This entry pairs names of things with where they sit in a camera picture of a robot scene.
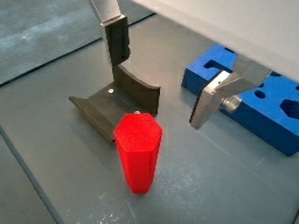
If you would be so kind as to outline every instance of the silver metal plate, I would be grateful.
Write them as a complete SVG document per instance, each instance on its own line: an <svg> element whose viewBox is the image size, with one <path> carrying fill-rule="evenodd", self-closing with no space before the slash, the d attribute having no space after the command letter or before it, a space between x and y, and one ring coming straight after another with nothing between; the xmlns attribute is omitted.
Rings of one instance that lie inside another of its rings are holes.
<svg viewBox="0 0 299 224"><path fill-rule="evenodd" d="M211 115L216 113L223 101L222 95L216 91L218 85L230 77L230 73L222 71L207 87L200 91L191 113L191 126L198 130L208 121Z"/></svg>
<svg viewBox="0 0 299 224"><path fill-rule="evenodd" d="M120 16L118 0L88 0L89 6L96 14L98 20L104 23Z"/></svg>

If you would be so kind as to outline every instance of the hole in blue block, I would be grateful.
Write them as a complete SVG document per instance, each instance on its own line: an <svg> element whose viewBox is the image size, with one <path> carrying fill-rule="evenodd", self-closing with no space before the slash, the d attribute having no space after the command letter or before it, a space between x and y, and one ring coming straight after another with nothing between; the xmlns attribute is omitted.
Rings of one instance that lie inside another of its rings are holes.
<svg viewBox="0 0 299 224"><path fill-rule="evenodd" d="M275 73L275 72L272 72L270 75L271 75L271 76L275 76L275 77L280 77L280 76L282 76L282 74Z"/></svg>
<svg viewBox="0 0 299 224"><path fill-rule="evenodd" d="M228 52L235 53L234 51L231 51L227 47L224 48Z"/></svg>
<svg viewBox="0 0 299 224"><path fill-rule="evenodd" d="M215 61L214 59L211 59L206 65L204 65L206 68L218 68L219 70L224 70L226 72L228 73L232 73L232 71L226 67L223 66L218 61Z"/></svg>
<svg viewBox="0 0 299 224"><path fill-rule="evenodd" d="M266 97L267 97L267 95L264 94L264 92L262 92L262 91L256 91L255 92L255 96L259 98L259 99L264 99Z"/></svg>
<svg viewBox="0 0 299 224"><path fill-rule="evenodd" d="M299 101L283 100L280 109L288 117L299 119Z"/></svg>

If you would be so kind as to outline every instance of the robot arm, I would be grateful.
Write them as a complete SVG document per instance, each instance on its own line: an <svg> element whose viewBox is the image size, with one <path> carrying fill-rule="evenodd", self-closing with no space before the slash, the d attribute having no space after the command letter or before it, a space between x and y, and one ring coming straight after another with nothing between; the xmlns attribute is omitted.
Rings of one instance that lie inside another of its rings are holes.
<svg viewBox="0 0 299 224"><path fill-rule="evenodd" d="M219 73L202 90L191 115L194 128L203 125L220 107L230 112L236 108L239 98L234 95L259 86L270 69L299 81L298 1L134 1L252 59L246 69L239 61L248 59L239 55L234 73Z"/></svg>
<svg viewBox="0 0 299 224"><path fill-rule="evenodd" d="M107 43L111 66L118 66L130 57L127 17L122 15L118 0L88 0L100 21L102 33ZM211 115L224 108L230 113L240 104L238 94L258 87L271 70L239 55L232 73L220 71L200 91L191 113L191 126L198 129Z"/></svg>

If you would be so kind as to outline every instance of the white panel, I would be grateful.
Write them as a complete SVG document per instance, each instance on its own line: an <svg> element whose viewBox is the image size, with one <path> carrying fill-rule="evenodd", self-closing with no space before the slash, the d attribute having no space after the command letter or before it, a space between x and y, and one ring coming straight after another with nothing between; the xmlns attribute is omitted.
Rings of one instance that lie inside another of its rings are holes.
<svg viewBox="0 0 299 224"><path fill-rule="evenodd" d="M134 1L299 81L299 1Z"/></svg>

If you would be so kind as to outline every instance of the gray table surface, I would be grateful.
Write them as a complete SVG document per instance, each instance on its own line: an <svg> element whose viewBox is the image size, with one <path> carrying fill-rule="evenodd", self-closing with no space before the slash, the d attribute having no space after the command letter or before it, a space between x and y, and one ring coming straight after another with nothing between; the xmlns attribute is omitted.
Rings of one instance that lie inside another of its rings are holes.
<svg viewBox="0 0 299 224"><path fill-rule="evenodd" d="M183 70L212 42L159 16L135 24L130 34L124 66L162 86L163 144L148 194L130 192L116 146L68 101L112 81L102 41L0 88L0 123L56 220L291 223L299 155L286 157L220 113L200 130L188 124L195 95L180 86Z"/></svg>
<svg viewBox="0 0 299 224"><path fill-rule="evenodd" d="M55 224L52 215L1 135L0 179L0 222Z"/></svg>
<svg viewBox="0 0 299 224"><path fill-rule="evenodd" d="M119 1L134 23L152 12ZM88 0L0 0L0 85L102 37Z"/></svg>

